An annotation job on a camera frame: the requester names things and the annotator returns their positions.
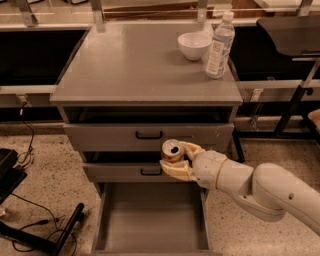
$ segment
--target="black cable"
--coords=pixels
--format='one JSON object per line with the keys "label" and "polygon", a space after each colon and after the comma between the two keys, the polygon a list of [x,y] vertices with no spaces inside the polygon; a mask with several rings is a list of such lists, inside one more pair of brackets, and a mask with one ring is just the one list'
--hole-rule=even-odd
{"label": "black cable", "polygon": [[[55,224],[56,230],[55,230],[54,232],[52,232],[52,233],[48,236],[47,239],[49,239],[52,235],[54,235],[54,234],[57,233],[57,232],[67,232],[65,229],[59,229],[60,226],[61,226],[61,223],[60,223],[59,227],[57,226],[57,222],[58,222],[60,219],[62,219],[62,221],[64,221],[64,219],[65,219],[65,217],[66,217],[65,215],[63,215],[63,216],[61,216],[61,217],[59,217],[59,218],[56,218],[56,217],[54,217],[53,213],[52,213],[47,207],[45,207],[45,206],[43,206],[43,205],[40,205],[40,204],[37,204],[37,203],[34,203],[34,202],[32,202],[32,201],[30,201],[30,200],[27,200],[27,199],[25,199],[25,198],[23,198],[23,197],[21,197],[21,196],[18,196],[18,195],[14,194],[14,193],[11,193],[11,195],[13,195],[13,196],[15,196],[15,197],[19,198],[20,200],[23,200],[23,201],[25,201],[25,202],[27,202],[27,203],[30,203],[30,204],[33,204],[33,205],[35,205],[35,206],[41,207],[41,208],[47,210],[47,211],[50,213],[50,215],[51,215],[51,217],[52,217],[52,219],[53,219],[53,222],[54,222],[54,224]],[[27,228],[27,227],[30,227],[30,226],[34,226],[34,225],[44,225],[44,224],[46,224],[46,223],[44,223],[44,222],[48,223],[49,221],[48,221],[48,220],[38,221],[38,222],[36,222],[36,223],[29,224],[29,225],[26,225],[26,226],[22,227],[21,230],[22,230],[22,229],[25,229],[25,228]],[[74,256],[74,255],[76,254],[76,251],[77,251],[78,242],[77,242],[76,237],[75,237],[72,233],[68,233],[68,236],[71,236],[71,237],[73,238],[74,243],[75,243],[75,248],[74,248],[74,250],[73,250],[73,252],[72,252],[72,254],[71,254],[71,256]],[[14,241],[12,241],[12,246],[13,246],[13,248],[14,248],[16,251],[19,251],[19,252],[31,252],[31,251],[34,250],[33,248],[31,248],[31,249],[29,249],[29,250],[26,250],[26,251],[19,250],[19,249],[16,248]]]}
{"label": "black cable", "polygon": [[[30,140],[30,143],[29,143],[29,146],[28,146],[28,150],[27,150],[26,152],[21,153],[20,155],[18,155],[18,163],[19,163],[19,164],[23,164],[23,165],[21,166],[22,168],[24,168],[24,167],[26,167],[27,165],[29,165],[29,164],[31,163],[31,161],[32,161],[32,151],[33,151],[32,143],[33,143],[33,138],[34,138],[34,130],[33,130],[32,127],[31,127],[30,125],[28,125],[28,124],[25,122],[25,120],[24,120],[24,107],[25,107],[26,105],[27,105],[26,102],[23,102],[23,103],[22,103],[21,110],[20,110],[20,115],[21,115],[23,124],[24,124],[25,126],[27,126],[27,127],[30,129],[30,131],[31,131],[31,140]],[[19,160],[19,158],[20,158],[21,156],[23,156],[23,155],[24,155],[23,160],[22,160],[22,161]]]}
{"label": "black cable", "polygon": [[[24,229],[26,229],[26,228],[28,228],[28,227],[32,227],[32,226],[36,226],[36,225],[45,225],[45,224],[48,224],[48,223],[49,223],[48,220],[40,220],[40,221],[37,221],[37,222],[35,222],[35,223],[25,225],[25,226],[23,226],[22,228],[20,228],[19,230],[24,230]],[[15,241],[15,240],[12,241],[12,247],[13,247],[13,249],[15,249],[17,252],[32,252],[32,251],[34,251],[34,248],[30,248],[30,249],[27,249],[27,250],[18,249],[18,248],[16,247],[16,242],[17,242],[17,241]]]}
{"label": "black cable", "polygon": [[37,203],[34,203],[34,202],[32,202],[32,201],[29,201],[29,200],[27,200],[27,199],[25,199],[25,198],[23,198],[23,197],[21,197],[21,196],[18,196],[18,195],[14,194],[14,193],[11,193],[11,195],[19,198],[20,200],[23,200],[23,201],[29,203],[29,204],[33,204],[33,205],[35,205],[35,206],[41,207],[41,208],[45,209],[46,211],[48,211],[48,212],[50,213],[52,219],[53,219],[53,222],[54,222],[54,225],[55,225],[56,229],[58,229],[57,221],[59,221],[59,218],[54,217],[53,213],[52,213],[47,207],[45,207],[45,206],[43,206],[43,205],[40,205],[40,204],[37,204]]}

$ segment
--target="open drawer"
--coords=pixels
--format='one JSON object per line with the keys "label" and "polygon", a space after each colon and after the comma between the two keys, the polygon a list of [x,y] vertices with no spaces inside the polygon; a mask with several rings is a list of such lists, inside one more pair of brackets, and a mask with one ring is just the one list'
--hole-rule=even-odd
{"label": "open drawer", "polygon": [[195,183],[105,183],[92,253],[215,255]]}

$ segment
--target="speckled floor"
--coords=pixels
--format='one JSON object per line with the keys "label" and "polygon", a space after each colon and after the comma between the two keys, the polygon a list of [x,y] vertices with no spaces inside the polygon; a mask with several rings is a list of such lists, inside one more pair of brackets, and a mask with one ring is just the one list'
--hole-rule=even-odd
{"label": "speckled floor", "polygon": [[[15,194],[49,208],[56,217],[70,217],[78,203],[85,204],[85,219],[75,229],[77,255],[90,253],[95,232],[99,197],[81,168],[81,160],[73,151],[61,124],[32,124],[35,129],[33,163],[26,172],[27,178],[14,191]],[[30,134],[23,125],[0,124],[0,147],[26,151]],[[320,148],[311,141],[242,139],[246,164],[257,166],[273,162],[320,191]],[[229,157],[236,159],[230,146]],[[3,203],[7,214],[0,220],[12,227],[21,228],[40,219],[50,219],[42,208],[28,204],[14,196]],[[261,221],[238,207],[227,195],[211,191],[206,205],[210,241],[214,252],[223,255],[305,255],[318,256],[320,237],[300,221],[286,214],[275,223]],[[42,237],[55,230],[50,222],[31,227],[26,231]],[[33,251],[16,252],[10,241],[0,238],[0,255],[44,255]],[[68,239],[61,255],[71,255],[74,241]]]}

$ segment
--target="plastic bottle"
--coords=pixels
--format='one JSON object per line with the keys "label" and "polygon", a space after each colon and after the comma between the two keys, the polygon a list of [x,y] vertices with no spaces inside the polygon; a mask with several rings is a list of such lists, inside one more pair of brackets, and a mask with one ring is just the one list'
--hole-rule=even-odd
{"label": "plastic bottle", "polygon": [[222,22],[214,30],[210,46],[206,73],[209,77],[218,79],[223,76],[235,31],[232,25],[233,12],[225,12]]}

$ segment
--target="gray drawer front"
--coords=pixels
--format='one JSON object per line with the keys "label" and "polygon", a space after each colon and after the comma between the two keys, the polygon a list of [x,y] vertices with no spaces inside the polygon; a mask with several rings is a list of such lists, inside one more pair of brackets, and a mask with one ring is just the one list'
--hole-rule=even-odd
{"label": "gray drawer front", "polygon": [[210,255],[203,198],[194,183],[106,183],[92,253]]}
{"label": "gray drawer front", "polygon": [[161,170],[159,163],[83,164],[91,182],[180,182]]}
{"label": "gray drawer front", "polygon": [[234,125],[65,125],[77,151],[159,151],[168,139],[184,140],[224,152]]}

